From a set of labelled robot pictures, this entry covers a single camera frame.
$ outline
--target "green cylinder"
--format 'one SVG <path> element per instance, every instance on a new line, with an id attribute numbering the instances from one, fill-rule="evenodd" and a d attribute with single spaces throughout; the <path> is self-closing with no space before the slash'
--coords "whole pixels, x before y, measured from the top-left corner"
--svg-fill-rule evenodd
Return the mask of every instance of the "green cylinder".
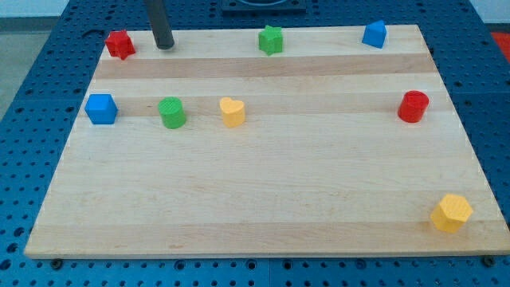
<path id="1" fill-rule="evenodd" d="M 158 104 L 159 115 L 166 128 L 180 128 L 186 123 L 186 114 L 179 98 L 169 96 Z"/>

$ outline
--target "yellow block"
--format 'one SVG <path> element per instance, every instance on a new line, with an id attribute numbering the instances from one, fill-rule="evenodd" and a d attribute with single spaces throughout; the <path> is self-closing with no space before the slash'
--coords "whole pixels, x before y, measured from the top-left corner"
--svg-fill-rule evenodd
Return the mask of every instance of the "yellow block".
<path id="1" fill-rule="evenodd" d="M 432 211 L 430 219 L 439 230 L 456 233 L 472 212 L 473 208 L 464 196 L 447 194 Z"/>
<path id="2" fill-rule="evenodd" d="M 237 127 L 245 122 L 245 103 L 223 97 L 220 100 L 223 123 L 229 128 Z"/>

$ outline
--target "wood grain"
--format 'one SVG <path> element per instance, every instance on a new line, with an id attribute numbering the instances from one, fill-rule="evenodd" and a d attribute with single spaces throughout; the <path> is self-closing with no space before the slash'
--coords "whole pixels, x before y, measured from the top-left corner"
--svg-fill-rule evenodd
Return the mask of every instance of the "wood grain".
<path id="1" fill-rule="evenodd" d="M 80 110 L 25 253 L 32 258 L 384 257 L 506 254 L 510 233 L 422 35 L 389 26 L 177 31 L 170 52 L 130 32 L 137 54 L 103 53 L 90 93 L 111 92 L 112 126 Z M 310 39 L 307 45 L 303 38 Z M 225 49 L 234 46 L 236 49 Z M 404 92 L 430 98 L 401 121 Z M 157 103 L 182 99 L 169 131 Z M 222 123 L 219 100 L 245 102 Z M 446 193 L 475 210 L 456 234 L 430 212 Z"/>

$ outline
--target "green block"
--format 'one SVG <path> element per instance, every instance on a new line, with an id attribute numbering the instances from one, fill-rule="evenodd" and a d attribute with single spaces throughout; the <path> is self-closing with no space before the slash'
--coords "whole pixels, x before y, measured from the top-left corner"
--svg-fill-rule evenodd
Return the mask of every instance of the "green block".
<path id="1" fill-rule="evenodd" d="M 170 96 L 162 99 L 158 104 L 158 110 L 163 125 L 167 128 L 180 128 L 186 123 L 186 114 L 179 98 Z"/>
<path id="2" fill-rule="evenodd" d="M 266 25 L 264 31 L 258 34 L 258 49 L 264 51 L 268 56 L 283 52 L 284 36 L 281 34 L 281 27 Z"/>

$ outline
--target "blue cube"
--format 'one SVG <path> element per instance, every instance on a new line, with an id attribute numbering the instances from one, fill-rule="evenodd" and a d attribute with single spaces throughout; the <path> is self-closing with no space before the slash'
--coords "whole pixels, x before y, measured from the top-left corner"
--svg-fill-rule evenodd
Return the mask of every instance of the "blue cube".
<path id="1" fill-rule="evenodd" d="M 385 39 L 386 27 L 384 26 L 384 21 L 380 20 L 365 27 L 362 43 L 381 49 Z"/>
<path id="2" fill-rule="evenodd" d="M 93 124 L 113 124 L 118 110 L 110 94 L 92 94 L 85 105 L 85 111 Z"/>

